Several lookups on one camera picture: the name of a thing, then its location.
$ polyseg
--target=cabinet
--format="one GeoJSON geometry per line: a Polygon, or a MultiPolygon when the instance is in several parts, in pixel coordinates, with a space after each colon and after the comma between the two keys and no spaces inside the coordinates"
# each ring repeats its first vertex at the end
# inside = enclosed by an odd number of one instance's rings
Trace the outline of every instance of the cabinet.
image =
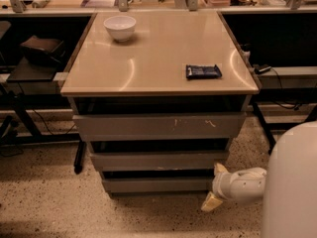
{"type": "Polygon", "coordinates": [[[61,89],[105,190],[209,190],[259,91],[246,65],[213,11],[129,12],[138,28],[124,44],[101,28],[112,15],[97,15],[61,89]],[[187,80],[190,62],[223,77],[187,80]]]}

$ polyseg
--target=black bag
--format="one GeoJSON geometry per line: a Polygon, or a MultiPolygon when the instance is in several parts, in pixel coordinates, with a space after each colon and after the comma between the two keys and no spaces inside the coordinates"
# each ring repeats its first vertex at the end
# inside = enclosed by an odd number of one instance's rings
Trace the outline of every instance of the black bag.
{"type": "Polygon", "coordinates": [[[25,58],[33,64],[41,66],[58,66],[65,54],[65,43],[58,39],[40,39],[31,36],[20,44],[25,58]]]}

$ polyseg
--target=white bowl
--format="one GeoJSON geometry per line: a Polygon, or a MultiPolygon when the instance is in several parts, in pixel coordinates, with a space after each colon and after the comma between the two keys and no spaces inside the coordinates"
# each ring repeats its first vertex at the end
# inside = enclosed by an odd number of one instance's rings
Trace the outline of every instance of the white bowl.
{"type": "Polygon", "coordinates": [[[137,21],[129,16],[114,16],[104,21],[109,35],[118,42],[128,41],[135,32],[137,21]]]}

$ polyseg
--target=white robot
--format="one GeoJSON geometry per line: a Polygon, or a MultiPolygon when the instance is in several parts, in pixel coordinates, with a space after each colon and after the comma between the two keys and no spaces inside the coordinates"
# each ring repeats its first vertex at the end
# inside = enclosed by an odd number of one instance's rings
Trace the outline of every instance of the white robot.
{"type": "Polygon", "coordinates": [[[282,135],[267,173],[254,168],[229,173],[216,164],[213,188],[202,205],[210,211],[225,200],[264,201],[262,238],[317,237],[317,122],[282,135]]]}

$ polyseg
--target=speckled floor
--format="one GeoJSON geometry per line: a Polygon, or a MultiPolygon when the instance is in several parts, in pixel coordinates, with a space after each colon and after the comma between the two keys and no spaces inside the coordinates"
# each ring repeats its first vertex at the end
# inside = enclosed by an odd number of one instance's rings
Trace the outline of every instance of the speckled floor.
{"type": "MultiPolygon", "coordinates": [[[[58,131],[65,124],[49,125],[58,131]]],[[[202,194],[111,199],[87,155],[74,173],[75,143],[0,150],[20,154],[0,157],[0,237],[260,237],[260,204],[226,202],[205,213],[202,194]]],[[[268,143],[251,113],[230,150],[230,171],[266,167],[268,143]]]]}

